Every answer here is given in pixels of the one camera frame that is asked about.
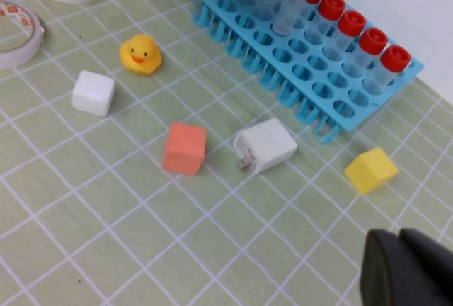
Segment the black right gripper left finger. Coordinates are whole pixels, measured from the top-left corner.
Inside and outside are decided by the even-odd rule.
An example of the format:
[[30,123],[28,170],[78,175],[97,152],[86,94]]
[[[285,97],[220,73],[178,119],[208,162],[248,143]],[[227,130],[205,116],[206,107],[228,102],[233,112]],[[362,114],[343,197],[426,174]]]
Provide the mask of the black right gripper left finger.
[[395,235],[381,229],[368,232],[360,276],[363,305],[407,305],[414,256]]

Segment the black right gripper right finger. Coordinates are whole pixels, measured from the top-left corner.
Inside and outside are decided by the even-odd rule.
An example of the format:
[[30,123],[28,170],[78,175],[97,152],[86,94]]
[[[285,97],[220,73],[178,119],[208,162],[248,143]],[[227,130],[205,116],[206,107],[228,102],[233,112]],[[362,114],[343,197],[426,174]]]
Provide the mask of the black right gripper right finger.
[[399,238],[452,305],[452,251],[416,229],[402,229]]

